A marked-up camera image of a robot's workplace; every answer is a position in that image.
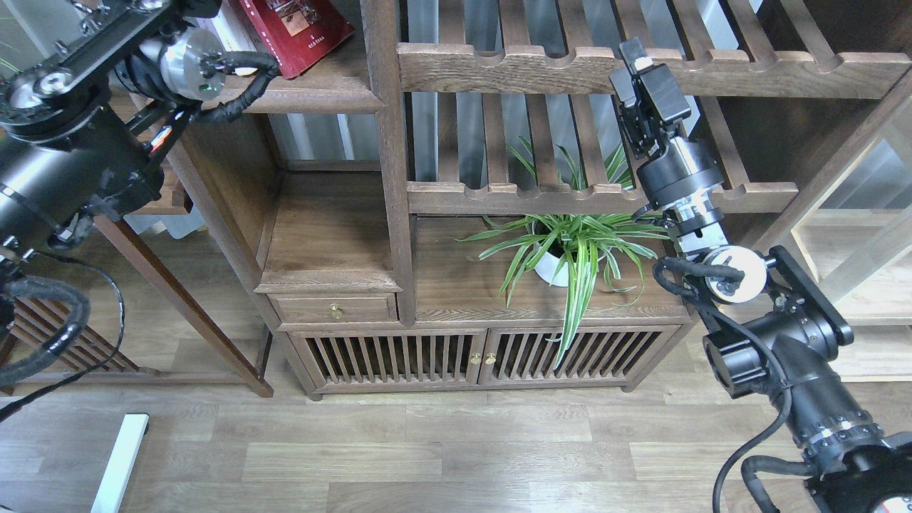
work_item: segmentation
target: book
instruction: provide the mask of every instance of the book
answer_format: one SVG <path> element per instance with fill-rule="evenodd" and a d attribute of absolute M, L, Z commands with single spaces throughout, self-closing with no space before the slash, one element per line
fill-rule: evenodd
<path fill-rule="evenodd" d="M 229 0 L 244 8 L 257 35 L 293 79 L 355 32 L 329 0 Z"/>

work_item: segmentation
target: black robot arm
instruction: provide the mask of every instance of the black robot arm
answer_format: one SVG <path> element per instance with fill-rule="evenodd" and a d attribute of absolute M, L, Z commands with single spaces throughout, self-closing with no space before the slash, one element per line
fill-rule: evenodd
<path fill-rule="evenodd" d="M 119 220 L 161 197 L 161 163 L 193 121 L 230 121 L 278 76 L 268 54 L 225 52 L 219 39 L 184 21 L 212 17 L 221 0 L 107 0 L 88 12 L 84 36 L 7 81 L 0 79 L 0 336 L 13 301 L 26 292 L 68 298 L 66 333 L 49 340 L 27 365 L 0 369 L 0 386 L 47 367 L 85 324 L 88 301 L 59 282 L 31 283 L 22 265 L 38 250 L 66 250 L 88 235 L 92 219 Z M 237 99 L 211 110 L 225 76 L 259 70 Z M 152 99 L 123 122 L 109 106 L 109 82 Z M 137 136 L 159 123 L 150 142 Z"/>
<path fill-rule="evenodd" d="M 682 135 L 690 109 L 665 65 L 634 38 L 620 45 L 626 64 L 611 76 L 622 132 L 648 162 L 637 170 L 650 210 L 672 236 L 676 256 L 661 258 L 656 280 L 692 304 L 709 334 L 703 345 L 716 377 L 734 399 L 762 393 L 779 412 L 776 422 L 726 462 L 716 481 L 713 509 L 731 466 L 786 424 L 803 461 L 752 456 L 741 473 L 761 511 L 779 511 L 757 472 L 807 477 L 805 486 L 824 513 L 908 510 L 912 503 L 912 434 L 884 436 L 828 362 L 852 343 L 852 329 L 781 246 L 767 256 L 730 245 L 722 212 L 710 191 L 722 183 L 708 148 Z M 678 273 L 683 284 L 666 271 Z M 717 304 L 738 304 L 765 292 L 772 311 L 743 325 Z"/>

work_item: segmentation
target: slatted cabinet door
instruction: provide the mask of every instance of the slatted cabinet door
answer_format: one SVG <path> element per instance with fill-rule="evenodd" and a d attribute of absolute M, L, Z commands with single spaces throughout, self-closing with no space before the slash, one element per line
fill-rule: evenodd
<path fill-rule="evenodd" d="M 557 368 L 559 330 L 489 330 L 478 384 L 636 386 L 672 348 L 680 326 L 581 328 Z"/>
<path fill-rule="evenodd" d="M 467 388 L 478 382 L 486 330 L 291 333 L 318 393 Z"/>

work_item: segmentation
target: wooden shelf rail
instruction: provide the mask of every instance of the wooden shelf rail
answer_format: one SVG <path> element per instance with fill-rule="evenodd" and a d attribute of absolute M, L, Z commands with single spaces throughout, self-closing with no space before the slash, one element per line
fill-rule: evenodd
<path fill-rule="evenodd" d="M 668 9 L 686 49 L 655 47 L 637 0 L 613 0 L 617 26 L 626 39 L 639 36 L 649 55 L 667 64 L 685 94 L 790 98 L 880 99 L 912 65 L 903 53 L 834 54 L 800 0 L 779 0 L 805 51 L 773 49 L 748 0 L 720 0 L 740 49 L 715 48 L 696 0 L 668 0 Z M 464 38 L 446 40 L 444 27 L 462 19 L 458 0 L 440 12 L 439 44 L 399 43 L 399 68 L 406 91 L 511 92 L 526 94 L 613 93 L 608 75 L 623 66 L 611 48 L 594 47 L 582 0 L 558 2 L 565 56 L 550 56 L 541 46 L 510 39 L 504 50 L 482 52 Z M 502 27 L 524 24 L 523 3 L 502 0 Z"/>
<path fill-rule="evenodd" d="M 450 103 L 451 99 L 447 97 L 440 95 L 441 108 Z M 569 185 L 557 180 L 554 144 L 542 95 L 526 96 L 538 184 L 532 189 L 521 190 L 519 185 L 511 183 L 508 179 L 500 97 L 484 94 L 482 110 L 487 179 L 482 179 L 482 183 L 487 185 L 472 189 L 460 182 L 455 116 L 445 118 L 441 111 L 438 181 L 409 182 L 409 210 L 413 214 L 428 215 L 595 214 L 633 212 L 646 204 L 641 190 L 625 191 L 620 185 L 606 183 L 604 157 L 595 136 L 596 125 L 588 97 L 573 95 L 570 104 L 588 183 L 584 190 L 571 190 Z M 700 98 L 699 104 L 726 178 L 723 188 L 710 195 L 713 204 L 733 214 L 781 212 L 797 195 L 795 184 L 751 182 L 722 117 L 719 103 L 712 97 L 706 97 Z"/>

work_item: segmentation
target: spider plant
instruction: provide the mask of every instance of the spider plant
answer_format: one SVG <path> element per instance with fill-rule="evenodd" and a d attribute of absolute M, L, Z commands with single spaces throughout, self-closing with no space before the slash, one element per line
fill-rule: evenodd
<path fill-rule="evenodd" d="M 521 138 L 525 149 L 532 154 L 528 140 Z M 585 187 L 585 177 L 579 165 L 571 158 L 566 148 L 558 147 L 570 163 L 572 172 L 571 187 L 581 189 Z M 517 157 L 523 167 L 535 175 L 534 163 L 530 158 L 523 156 L 512 146 L 510 151 Z M 620 145 L 605 159 L 606 176 L 612 183 L 629 183 L 632 186 L 630 172 L 627 169 L 627 160 Z M 560 364 L 566 351 L 570 348 L 576 331 L 589 300 L 595 290 L 599 274 L 599 260 L 603 257 L 606 265 L 602 271 L 606 285 L 615 292 L 628 292 L 637 286 L 616 288 L 613 280 L 621 279 L 621 268 L 618 264 L 619 257 L 628 258 L 637 267 L 640 279 L 640 292 L 629 306 L 639 299 L 644 284 L 642 258 L 657 258 L 656 252 L 630 239 L 665 239 L 662 229 L 653 225 L 634 223 L 629 214 L 603 214 L 603 215 L 533 215 L 529 214 L 521 219 L 497 225 L 488 217 L 485 222 L 490 230 L 480 232 L 462 239 L 463 242 L 478 241 L 509 232 L 523 232 L 509 240 L 502 241 L 485 249 L 479 259 L 484 260 L 505 249 L 515 248 L 516 254 L 507 268 L 506 276 L 500 288 L 500 293 L 506 293 L 506 303 L 509 307 L 513 298 L 516 284 L 528 270 L 535 268 L 542 260 L 545 253 L 551 252 L 559 257 L 556 276 L 563 268 L 569 274 L 564 325 L 561 334 L 553 341 L 560 342 L 554 367 Z"/>

